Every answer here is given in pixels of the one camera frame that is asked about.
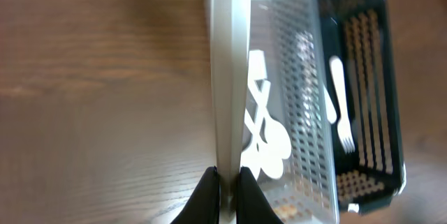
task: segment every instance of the plastic container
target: plastic container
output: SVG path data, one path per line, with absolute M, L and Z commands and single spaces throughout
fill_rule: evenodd
M 406 183 L 386 0 L 319 0 L 319 6 L 325 71 L 330 57 L 342 60 L 356 146 L 345 154 L 331 125 L 339 208 L 365 214 L 387 207 Z
M 317 0 L 251 0 L 249 49 L 241 165 L 250 167 L 283 222 L 338 223 Z M 265 84 L 270 85 L 267 109 L 271 118 L 257 117 L 263 110 L 260 94 Z M 275 153 L 273 147 L 270 153 L 262 149 L 280 142 L 268 134 L 271 128 L 280 128 L 277 124 L 289 136 L 289 156 Z

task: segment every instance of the black plastic basket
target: black plastic basket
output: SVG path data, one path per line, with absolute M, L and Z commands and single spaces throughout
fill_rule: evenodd
M 345 154 L 331 125 L 340 211 L 386 207 L 405 186 L 386 0 L 318 0 L 328 93 L 338 101 L 329 58 L 344 66 L 355 151 Z

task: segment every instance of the wooden table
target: wooden table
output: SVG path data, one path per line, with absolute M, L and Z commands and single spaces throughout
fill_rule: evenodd
M 203 0 L 0 0 L 0 223 L 169 223 L 215 164 Z M 445 223 L 447 0 L 389 0 L 407 187 Z

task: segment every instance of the perforated basket wall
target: perforated basket wall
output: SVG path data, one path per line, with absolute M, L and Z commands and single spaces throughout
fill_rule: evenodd
M 318 19 L 316 0 L 251 0 L 250 50 L 265 53 L 276 96 L 268 109 L 292 142 L 283 177 L 258 183 L 285 223 L 339 220 Z

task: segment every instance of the white plastic fork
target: white plastic fork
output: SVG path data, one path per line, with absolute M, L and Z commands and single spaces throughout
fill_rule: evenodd
M 337 56 L 329 59 L 330 73 L 337 93 L 338 104 L 340 108 L 340 120 L 337 124 L 338 137 L 342 143 L 345 153 L 351 153 L 356 150 L 351 132 L 351 123 L 349 122 L 348 105 L 346 103 L 346 88 L 344 84 L 343 63 Z

